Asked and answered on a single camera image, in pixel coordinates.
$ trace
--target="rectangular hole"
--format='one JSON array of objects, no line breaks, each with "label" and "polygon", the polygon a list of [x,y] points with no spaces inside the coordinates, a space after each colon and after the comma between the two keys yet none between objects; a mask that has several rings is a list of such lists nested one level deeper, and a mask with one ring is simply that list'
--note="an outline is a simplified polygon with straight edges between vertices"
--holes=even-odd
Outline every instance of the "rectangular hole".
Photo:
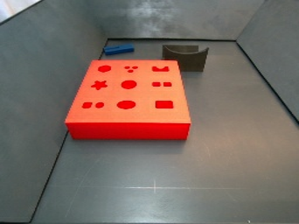
[{"label": "rectangular hole", "polygon": [[155,107],[158,109],[173,109],[174,108],[174,102],[173,101],[157,101]]}]

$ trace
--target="blue block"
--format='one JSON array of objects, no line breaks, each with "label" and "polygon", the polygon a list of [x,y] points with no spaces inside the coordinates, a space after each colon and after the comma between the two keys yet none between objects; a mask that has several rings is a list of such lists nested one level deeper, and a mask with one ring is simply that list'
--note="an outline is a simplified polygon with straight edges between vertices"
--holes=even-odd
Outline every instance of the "blue block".
[{"label": "blue block", "polygon": [[118,53],[131,53],[135,50],[134,45],[113,45],[105,47],[106,55],[118,54]]}]

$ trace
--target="star-shaped hole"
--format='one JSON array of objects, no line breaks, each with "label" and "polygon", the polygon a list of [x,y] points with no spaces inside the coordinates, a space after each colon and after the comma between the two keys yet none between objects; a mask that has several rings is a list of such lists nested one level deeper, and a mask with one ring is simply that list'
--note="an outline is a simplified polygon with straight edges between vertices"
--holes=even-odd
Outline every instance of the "star-shaped hole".
[{"label": "star-shaped hole", "polygon": [[97,80],[95,81],[95,84],[93,85],[93,87],[97,89],[97,90],[101,90],[102,88],[106,88],[109,85],[107,85],[107,82],[103,80],[103,81],[99,81]]}]

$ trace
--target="red block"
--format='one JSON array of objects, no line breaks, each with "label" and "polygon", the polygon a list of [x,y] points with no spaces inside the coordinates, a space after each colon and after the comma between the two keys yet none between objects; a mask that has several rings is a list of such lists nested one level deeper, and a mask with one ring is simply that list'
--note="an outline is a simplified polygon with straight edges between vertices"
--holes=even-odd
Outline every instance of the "red block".
[{"label": "red block", "polygon": [[66,124],[75,139],[186,139],[192,118],[178,62],[94,60]]}]

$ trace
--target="gray floor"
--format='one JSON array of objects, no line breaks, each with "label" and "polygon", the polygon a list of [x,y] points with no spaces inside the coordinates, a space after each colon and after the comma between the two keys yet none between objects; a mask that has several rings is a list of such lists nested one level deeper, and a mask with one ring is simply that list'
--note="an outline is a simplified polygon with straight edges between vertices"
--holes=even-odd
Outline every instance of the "gray floor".
[{"label": "gray floor", "polygon": [[34,222],[298,222],[299,131],[236,42],[110,41],[161,59],[164,44],[210,47],[184,73],[188,141],[69,136]]}]

